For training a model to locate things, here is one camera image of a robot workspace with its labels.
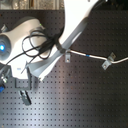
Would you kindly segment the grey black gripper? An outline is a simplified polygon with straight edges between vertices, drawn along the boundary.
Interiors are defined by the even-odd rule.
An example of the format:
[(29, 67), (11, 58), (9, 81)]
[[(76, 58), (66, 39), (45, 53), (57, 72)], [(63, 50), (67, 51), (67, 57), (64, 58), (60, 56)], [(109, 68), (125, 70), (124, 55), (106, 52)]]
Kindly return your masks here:
[(31, 100), (27, 94), (26, 91), (24, 90), (31, 90), (32, 89), (32, 75), (28, 73), (28, 78), (27, 79), (18, 79), (15, 78), (15, 88), (17, 90), (22, 90), (20, 92), (21, 94), (21, 99), (23, 103), (28, 106), (31, 104)]

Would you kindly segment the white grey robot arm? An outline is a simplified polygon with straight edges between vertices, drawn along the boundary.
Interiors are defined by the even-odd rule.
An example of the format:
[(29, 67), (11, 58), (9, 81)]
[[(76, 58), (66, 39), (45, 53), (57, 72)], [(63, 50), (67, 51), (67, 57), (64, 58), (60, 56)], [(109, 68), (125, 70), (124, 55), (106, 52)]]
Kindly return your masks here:
[(3, 27), (0, 33), (0, 81), (6, 83), (10, 77), (28, 79), (27, 87), (16, 89), (23, 103), (30, 105), (27, 91), (31, 89), (31, 76), (43, 80), (84, 31), (91, 11), (106, 1), (64, 0), (65, 26), (53, 37), (49, 37), (40, 21), (32, 16), (20, 19), (10, 31)]

